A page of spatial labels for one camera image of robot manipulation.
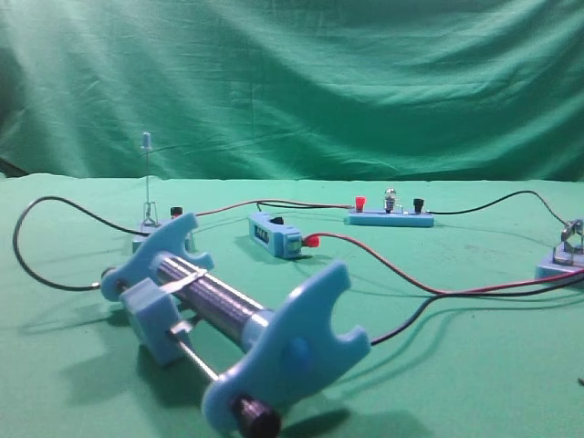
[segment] green backdrop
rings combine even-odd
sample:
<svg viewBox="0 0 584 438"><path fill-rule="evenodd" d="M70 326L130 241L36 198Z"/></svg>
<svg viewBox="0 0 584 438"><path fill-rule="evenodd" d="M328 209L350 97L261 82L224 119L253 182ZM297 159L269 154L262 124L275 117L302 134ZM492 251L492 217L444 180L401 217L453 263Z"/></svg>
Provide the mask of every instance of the green backdrop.
<svg viewBox="0 0 584 438"><path fill-rule="evenodd" d="M3 170L584 179L581 0L0 0Z"/></svg>

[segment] red wire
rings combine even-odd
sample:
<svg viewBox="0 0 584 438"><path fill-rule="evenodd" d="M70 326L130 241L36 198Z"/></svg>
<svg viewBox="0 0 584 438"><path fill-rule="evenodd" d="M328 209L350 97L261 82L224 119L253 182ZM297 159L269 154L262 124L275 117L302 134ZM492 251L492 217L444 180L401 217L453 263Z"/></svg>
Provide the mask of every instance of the red wire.
<svg viewBox="0 0 584 438"><path fill-rule="evenodd" d="M325 207L325 208L344 208L349 210L350 208L355 208L353 205L346 205L342 203L301 203L299 201L289 201L288 199L253 199L251 201L243 201L242 203L234 203L232 205L227 205L226 207L216 208L214 210L209 210L207 212L197 213L197 216L205 216L207 214L221 213L225 210L231 210L232 208L241 207L242 205L249 205L251 203L287 203L290 205L304 205L307 207Z"/></svg>
<svg viewBox="0 0 584 438"><path fill-rule="evenodd" d="M567 278L572 278L574 276L578 276L580 274L584 274L584 269L579 269L578 271L570 272L570 273L567 273L567 274L561 274L561 275L557 275L557 276L548 276L546 278L540 278L539 280L515 281L515 282L511 282L511 283L503 283L503 284L500 284L500 285L477 287L477 288L473 288L473 289L463 289L463 290L437 289L435 287L426 286L424 283L416 280L414 277L409 276L408 274L406 274L405 272L403 272L401 269L399 269L396 265L394 265L392 262L390 262L388 259L386 259L381 254L379 254L377 251L375 251L373 248L371 248L370 246L367 246L367 245L363 244L362 242L360 242L357 239L354 239L352 237L349 237L348 235L337 235L335 233L326 233L326 232L323 232L323 233L313 233L311 235L307 235L304 238L304 240L307 240L310 237L316 237L316 236L335 237L337 239L341 239L341 240L345 240L347 242L350 242L350 243L358 246L359 248L367 251L369 254L371 254L375 258L377 258L386 267L388 267L389 269L391 269L393 272L395 272L398 276L400 276L404 280L408 281L409 283L412 283L414 286L417 286L417 287L419 287L422 290L425 290L426 292L430 292L430 293L435 294L435 295L447 295L447 294L469 294L469 295L470 294L483 294L484 292L491 292L493 290L511 289L511 288L515 288L515 287L539 285L539 284L542 284L542 283L549 283L549 282L553 282L553 281L564 280L564 279L567 279Z"/></svg>

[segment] green fabric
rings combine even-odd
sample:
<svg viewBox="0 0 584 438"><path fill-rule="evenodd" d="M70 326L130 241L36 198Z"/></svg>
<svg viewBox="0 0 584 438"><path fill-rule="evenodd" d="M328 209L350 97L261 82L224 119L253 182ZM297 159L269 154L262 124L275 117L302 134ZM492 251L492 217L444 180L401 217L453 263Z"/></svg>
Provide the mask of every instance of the green fabric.
<svg viewBox="0 0 584 438"><path fill-rule="evenodd" d="M0 159L162 178L584 178L580 0L4 0Z"/></svg>
<svg viewBox="0 0 584 438"><path fill-rule="evenodd" d="M151 192L159 215L182 205L202 211L275 196L349 203L379 201L381 182L160 181ZM540 191L566 219L582 217L582 183L402 182L406 203L424 197L434 210L486 203L520 189ZM16 218L41 195L71 198L118 224L141 219L144 180L75 180L33 175L0 181L0 435L6 438L105 436L216 437L203 420L204 382L182 361L159 369L138 346L120 306L99 292L67 293L26 276L9 251ZM272 308L333 259L348 264L352 286L334 308L337 332L361 324L372 336L411 315L427 294L348 243L322 239L310 258L271 257L247 236L254 206L203 216L199 250L214 275ZM288 211L304 233L330 231L372 245L405 272L444 288L529 279L559 239L556 222L523 195L475 214L438 218L431 229L348 226L343 212ZM131 238L59 203L25 220L22 251L39 273L70 285L99 279L130 255ZM580 438L584 430L581 292L518 300L446 299L398 338L373 349L340 381L284 416L284 438ZM217 370L241 357L202 324L192 334Z"/></svg>

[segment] green tablecloth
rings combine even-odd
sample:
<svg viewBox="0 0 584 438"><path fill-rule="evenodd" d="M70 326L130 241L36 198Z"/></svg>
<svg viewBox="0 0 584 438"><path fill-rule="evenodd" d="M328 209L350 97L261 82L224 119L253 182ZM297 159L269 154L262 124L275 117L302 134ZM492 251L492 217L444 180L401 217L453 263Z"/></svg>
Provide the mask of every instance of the green tablecloth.
<svg viewBox="0 0 584 438"><path fill-rule="evenodd" d="M404 203L457 210L521 189L540 191L566 219L581 217L582 183L399 182ZM160 217L169 208L201 211L245 199L279 197L351 203L380 201L384 182L159 181L151 185ZM76 180L34 175L0 180L0 436L218 436L200 413L205 382L190 363L159 369L139 348L120 305L99 292L68 293L39 285L10 249L19 213L38 196L66 196L125 226L141 219L144 180ZM285 296L333 259L349 266L352 287L335 307L337 331L361 324L371 336L411 315L426 294L348 243L323 239L313 256L273 258L247 237L254 206L201 217L198 249L214 274L262 304ZM406 272L446 288L477 287L533 276L559 239L561 225L535 197L488 210L437 218L431 229L342 223L342 211L287 211L303 233L352 235ZM130 255L131 237L64 204L41 204L26 219L22 250L44 276L89 284ZM446 299L415 326L373 349L323 392L286 412L285 437L577 438L584 433L584 297L575 290L503 300ZM218 370L241 357L212 328L193 333Z"/></svg>

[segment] wire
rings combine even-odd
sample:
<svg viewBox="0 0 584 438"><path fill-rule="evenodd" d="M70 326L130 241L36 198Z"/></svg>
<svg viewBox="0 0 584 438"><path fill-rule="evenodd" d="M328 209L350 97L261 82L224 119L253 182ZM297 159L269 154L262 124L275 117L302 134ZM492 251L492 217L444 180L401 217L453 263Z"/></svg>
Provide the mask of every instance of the wire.
<svg viewBox="0 0 584 438"><path fill-rule="evenodd" d="M85 292L85 291L89 291L89 290L99 289L99 283L93 283L90 286L67 286L67 285L61 285L59 283L55 283L55 282L53 282L51 280L47 280L46 278L43 278L41 275L37 274L25 262L25 259L22 257L22 254L20 253L20 248L19 248L19 244L18 244L18 237L20 236L20 229L22 228L22 223L24 222L26 216L30 213L30 211L33 209L33 207L35 207L36 205L38 205L40 203L43 203L44 201L58 201L61 203L66 203L67 205L70 205L71 207L78 209L82 213L84 213L88 216L91 216L92 218L100 221L102 224L110 226L111 228L115 228L116 230L122 231L124 233L129 233L132 235L142 235L142 236L148 235L148 233L130 230L129 228L124 228L123 226L119 226L119 225L116 225L110 221L107 221L107 220L103 219L101 216L98 216L97 214L90 212L89 210L74 203L73 201L70 201L67 198L62 198L60 196L40 197L40 198L36 199L35 201L33 201L32 203L30 203L28 205L28 207L18 217L18 220L16 221L15 231L12 234L12 248L15 252L15 256L16 256L16 260L18 261L18 264L25 270L25 272L27 274L29 274L36 281L38 281L39 283L42 283L45 286L53 287L55 289L60 289L60 290L67 290L67 291L71 291L71 292Z"/></svg>
<svg viewBox="0 0 584 438"><path fill-rule="evenodd" d="M278 205L273 205L277 207L283 208L342 208L345 210L349 210L354 208L353 205L347 205L342 203L301 203L299 201L289 201L287 199L253 199L251 201L243 201L242 203L234 203L231 205L227 205L226 207L216 208L214 210L209 210L207 212L200 212L197 213L197 216L206 216L208 214L215 214L221 213L227 210L231 210L232 208L241 207L242 205L249 205L251 203L261 204L261 205L269 205L270 203L278 203Z"/></svg>
<svg viewBox="0 0 584 438"><path fill-rule="evenodd" d="M574 275L573 275L573 276L579 276L579 278L573 279L573 280L565 282L565 283L561 283L559 285L543 287L541 289L530 290L527 292L504 292L504 293L497 293L497 294L472 294L472 295L465 294L465 293L456 293L456 294L449 294L449 295L436 295L434 297L430 297L430 298L426 299L416 309L416 311L413 312L413 314L405 320L405 322L400 324L400 326L398 326L397 328L393 329L392 331L390 331L384 335L381 335L381 336L378 336L377 338L374 338L371 341L371 346L379 345L382 342L384 342L388 339L394 338L397 335L399 335L400 333L402 333L404 330L406 330L409 326L411 326L420 317L420 315L423 313L423 311L425 309L427 309L432 303L438 301L439 299L442 299L442 298L480 298L480 297L529 297L529 296L543 294L545 292L550 292L552 290L561 289L562 287L566 287L566 286L570 286L570 285L574 285L576 283L579 283L580 281L584 280L584 277L582 277L583 274L584 274L584 270L579 270L576 273L574 273Z"/></svg>
<svg viewBox="0 0 584 438"><path fill-rule="evenodd" d="M539 201L541 201L547 208L547 210L551 213L552 216L554 216L556 219L558 219L563 225L567 225L568 222L566 222L564 219L562 219L556 212L554 212L551 207L549 206L548 202L541 197L541 195L538 192L535 192L533 190L519 190L517 192L513 192L510 193L506 196L503 196L502 198L496 199L494 201L492 201L491 203L486 203L485 205L481 205L479 207L475 207L475 208L469 208L467 210L460 210L458 212L428 212L429 214L466 214L466 213L472 213L472 212L478 212L479 210L483 210L484 208L490 207L491 205L495 205L496 203L500 203L501 201L504 201L505 199L508 199L512 196L516 196L518 194L533 194L534 196L536 196Z"/></svg>
<svg viewBox="0 0 584 438"><path fill-rule="evenodd" d="M382 264L384 264L386 267L388 267L390 270L392 270L395 274L397 274L398 276L400 276L401 278L406 280L408 283L411 283L414 286L420 288L421 290L425 290L426 292L430 292L431 294L435 294L435 295L483 294L485 292L492 292L495 290L512 289L515 287L534 286L534 285L540 285L542 283L549 283L552 281L566 280L566 279L572 278L573 276L577 276L579 274L584 273L584 269L580 269L578 271L570 272L567 274L560 274L557 276L548 276L546 278L540 278L538 280L521 280L521 281L515 281L515 282L511 282L511 283L503 283L500 285L476 287L476 288L472 288L472 289L463 289L463 290L438 289L436 287L427 286L424 283L422 283L421 281L414 278L413 276L406 274L401 269L399 269L396 265L394 265L392 262L390 262L387 258L383 257L381 254L379 254L377 251L375 251L373 248L371 248L368 245L363 244L362 242L360 242L357 239L354 239L353 237L349 237L348 235L337 235L334 233L322 232L322 233L313 233L311 235L307 235L304 237L304 240L307 240L313 236L334 237L337 239L345 240L351 244L354 244L354 245L358 246L359 248L363 249L364 251L368 252L369 254L371 254L373 257L375 257Z"/></svg>

